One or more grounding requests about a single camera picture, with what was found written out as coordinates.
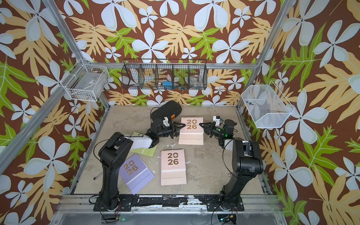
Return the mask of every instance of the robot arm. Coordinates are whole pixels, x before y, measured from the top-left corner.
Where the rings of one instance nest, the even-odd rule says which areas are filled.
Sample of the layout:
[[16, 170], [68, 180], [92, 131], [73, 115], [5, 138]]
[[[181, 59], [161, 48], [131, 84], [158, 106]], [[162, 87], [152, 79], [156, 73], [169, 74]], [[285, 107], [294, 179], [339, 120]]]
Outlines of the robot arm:
[[104, 144], [99, 151], [100, 162], [103, 167], [103, 187], [96, 199], [94, 211], [111, 211], [118, 206], [119, 168], [126, 160], [129, 151], [137, 148], [152, 148], [159, 143], [161, 137], [171, 136], [174, 138], [178, 136], [180, 129], [185, 127], [185, 124], [171, 120], [180, 113], [181, 106], [174, 101], [169, 101], [151, 114], [153, 122], [145, 135], [128, 137], [120, 132], [115, 132]]
[[224, 120], [224, 125], [220, 128], [216, 126], [220, 120], [219, 117], [214, 117], [214, 122], [200, 123], [199, 125], [209, 137], [215, 136], [219, 141], [219, 146], [223, 149], [230, 147], [229, 150], [233, 150], [233, 176], [220, 191], [219, 202], [211, 203], [207, 205], [207, 208], [209, 211], [213, 211], [220, 204], [222, 208], [236, 207], [239, 211], [244, 211], [240, 197], [241, 191], [252, 178], [263, 171], [259, 144], [256, 141], [234, 139], [233, 133], [236, 123], [232, 120]]

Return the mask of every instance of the black cable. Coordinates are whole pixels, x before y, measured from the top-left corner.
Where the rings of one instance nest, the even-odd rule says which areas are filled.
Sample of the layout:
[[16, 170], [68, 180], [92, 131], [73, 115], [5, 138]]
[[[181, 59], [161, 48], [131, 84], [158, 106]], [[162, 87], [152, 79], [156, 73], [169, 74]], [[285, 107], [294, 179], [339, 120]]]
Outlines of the black cable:
[[95, 205], [95, 202], [91, 202], [91, 201], [90, 201], [90, 198], [89, 198], [89, 203]]
[[156, 107], [154, 107], [154, 108], [152, 108], [152, 109], [150, 110], [150, 123], [152, 122], [151, 112], [152, 112], [152, 111], [153, 111], [153, 109], [155, 109], [155, 108], [160, 108], [160, 107], [156, 106]]
[[97, 146], [98, 144], [100, 144], [101, 142], [104, 142], [104, 141], [107, 141], [107, 140], [110, 140], [110, 139], [111, 139], [111, 138], [102, 140], [102, 141], [98, 142], [98, 143], [95, 145], [95, 147], [94, 147], [93, 154], [94, 154], [95, 158], [96, 158], [97, 160], [99, 160], [99, 162], [101, 162], [101, 161], [100, 161], [100, 159], [99, 159], [98, 157], [96, 157], [96, 155], [95, 155], [95, 148], [96, 148], [96, 146]]
[[226, 166], [225, 160], [224, 160], [224, 151], [225, 151], [226, 146], [227, 146], [231, 141], [234, 142], [235, 139], [243, 140], [242, 138], [233, 138], [233, 139], [231, 139], [231, 140], [225, 145], [224, 149], [222, 150], [222, 161], [223, 161], [224, 166], [226, 167], [226, 169], [227, 169], [235, 178], [237, 178], [237, 177], [229, 170], [229, 168]]
[[[121, 138], [122, 138], [122, 137], [131, 138], [131, 137], [143, 137], [143, 136], [144, 136], [143, 133], [139, 133], [139, 134], [142, 134], [142, 136], [126, 136], [126, 135], [123, 135], [123, 136], [120, 136], [120, 137], [121, 137]], [[96, 146], [97, 146], [98, 144], [100, 144], [101, 142], [108, 141], [108, 140], [110, 140], [110, 139], [111, 139], [111, 138], [102, 140], [102, 141], [98, 142], [98, 143], [95, 145], [95, 147], [94, 147], [93, 154], [94, 154], [95, 158], [96, 158], [97, 160], [99, 160], [99, 162], [101, 162], [101, 161], [100, 161], [100, 159], [99, 159], [98, 157], [96, 157], [96, 155], [95, 155], [95, 148], [96, 148]]]
[[216, 207], [216, 209], [212, 212], [212, 214], [211, 214], [211, 219], [210, 219], [210, 222], [211, 222], [211, 225], [212, 225], [212, 216], [214, 215], [214, 212], [217, 210], [217, 208], [219, 208], [221, 205], [223, 205], [223, 204], [220, 204], [218, 207]]

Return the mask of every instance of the wall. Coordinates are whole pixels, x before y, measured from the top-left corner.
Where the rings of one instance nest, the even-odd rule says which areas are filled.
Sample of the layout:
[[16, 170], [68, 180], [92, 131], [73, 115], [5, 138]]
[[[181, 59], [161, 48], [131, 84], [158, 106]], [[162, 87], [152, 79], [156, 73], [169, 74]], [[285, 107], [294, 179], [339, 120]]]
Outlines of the wall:
[[[0, 151], [5, 151], [75, 60], [40, 0], [0, 1], [0, 23]], [[59, 101], [0, 176], [0, 224], [50, 222], [102, 114], [99, 103]]]
[[[114, 2], [56, 1], [88, 60], [195, 58], [202, 59], [202, 63], [205, 59], [207, 63], [254, 63], [282, 3], [273, 0], [218, 0], [216, 4], [210, 0], [206, 3], [198, 0]], [[110, 70], [105, 92], [110, 103], [116, 105], [157, 105], [166, 100], [191, 105], [234, 105], [246, 82], [243, 78], [247, 79], [250, 74], [250, 71], [211, 70], [208, 88], [201, 93], [153, 92], [123, 89], [120, 71]]]
[[245, 112], [288, 224], [360, 224], [359, 7], [297, 2], [256, 80], [276, 82], [296, 109], [280, 129]]

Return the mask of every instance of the pink desk calendar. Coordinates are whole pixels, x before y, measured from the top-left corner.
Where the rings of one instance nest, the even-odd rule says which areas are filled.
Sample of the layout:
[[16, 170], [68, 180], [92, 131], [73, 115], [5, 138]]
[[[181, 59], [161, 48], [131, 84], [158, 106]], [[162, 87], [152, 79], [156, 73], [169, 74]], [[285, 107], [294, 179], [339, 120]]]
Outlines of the pink desk calendar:
[[185, 153], [183, 149], [161, 151], [160, 185], [186, 184]]
[[186, 126], [180, 130], [179, 144], [204, 144], [204, 129], [199, 125], [203, 117], [182, 117], [181, 123]]
[[139, 192], [155, 177], [138, 154], [134, 154], [123, 163], [119, 169], [119, 176], [132, 194]]

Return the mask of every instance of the purple desk calendar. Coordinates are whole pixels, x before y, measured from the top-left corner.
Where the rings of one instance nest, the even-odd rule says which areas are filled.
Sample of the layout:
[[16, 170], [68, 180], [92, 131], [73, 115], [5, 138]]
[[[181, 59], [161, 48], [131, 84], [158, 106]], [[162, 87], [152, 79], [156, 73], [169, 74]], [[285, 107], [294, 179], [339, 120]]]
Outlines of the purple desk calendar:
[[155, 177], [138, 154], [134, 154], [124, 162], [119, 169], [119, 176], [129, 187], [132, 194], [139, 192]]

